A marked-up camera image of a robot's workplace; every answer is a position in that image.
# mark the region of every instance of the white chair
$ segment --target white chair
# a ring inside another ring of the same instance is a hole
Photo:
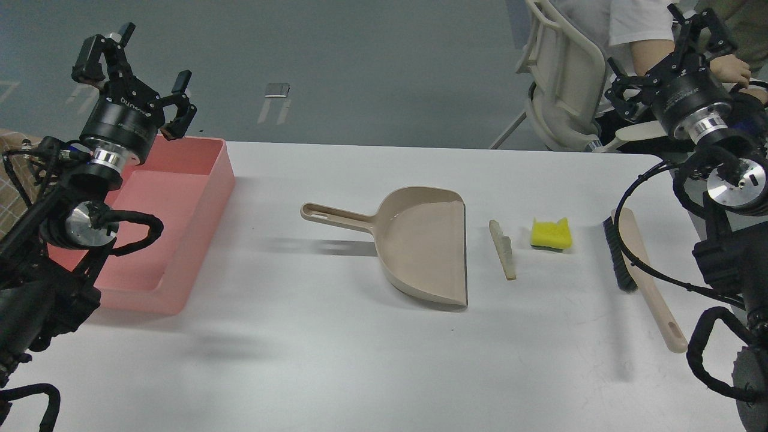
[[[533,83],[525,110],[496,138],[491,149],[499,148],[526,118],[532,120],[534,132],[547,148],[554,151],[614,151],[625,142],[664,135],[654,121],[621,129],[616,140],[601,147],[594,115],[608,72],[602,50],[549,0],[525,2],[531,13],[531,33],[517,73],[531,74]]]

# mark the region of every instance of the white t-shirt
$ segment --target white t-shirt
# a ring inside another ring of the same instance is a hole
[[[571,24],[605,53],[613,57],[628,75],[636,75],[630,42],[651,39],[674,40],[670,0],[551,0]],[[615,75],[605,85],[610,87]],[[603,97],[598,112],[611,109]]]

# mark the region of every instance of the chair backrest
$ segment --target chair backrest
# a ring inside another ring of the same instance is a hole
[[[576,135],[594,135],[594,115],[603,95],[607,66],[602,50],[582,35],[549,0],[525,0],[531,33],[517,73],[530,73],[536,84],[532,119],[543,123],[565,150],[582,150]]]

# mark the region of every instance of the hand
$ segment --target hand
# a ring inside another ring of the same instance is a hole
[[[746,87],[750,84],[750,66],[733,54],[710,61],[710,70],[720,82],[735,82]]]

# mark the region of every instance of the hand brush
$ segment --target hand brush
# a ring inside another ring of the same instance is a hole
[[[648,263],[648,253],[645,251],[643,239],[640,236],[640,229],[637,227],[634,214],[632,210],[623,208],[621,210],[621,218],[619,218],[619,226],[617,227],[614,224],[615,212],[615,210],[612,211],[611,217],[603,222],[603,229],[605,230],[608,247],[611,249],[611,260],[614,262],[614,273],[616,274],[619,288],[626,292],[634,292],[639,289],[643,294],[643,298],[645,298],[651,314],[654,316],[656,325],[659,327],[659,332],[661,332],[667,348],[674,353],[684,353],[688,349],[688,341],[683,336],[683,332],[680,331],[680,327],[672,316],[672,312],[670,312],[664,298],[661,297],[658,288],[656,288],[654,278],[637,266],[634,266],[621,251],[619,231],[621,232],[621,240],[624,241],[627,248],[636,257],[640,258],[641,261]]]

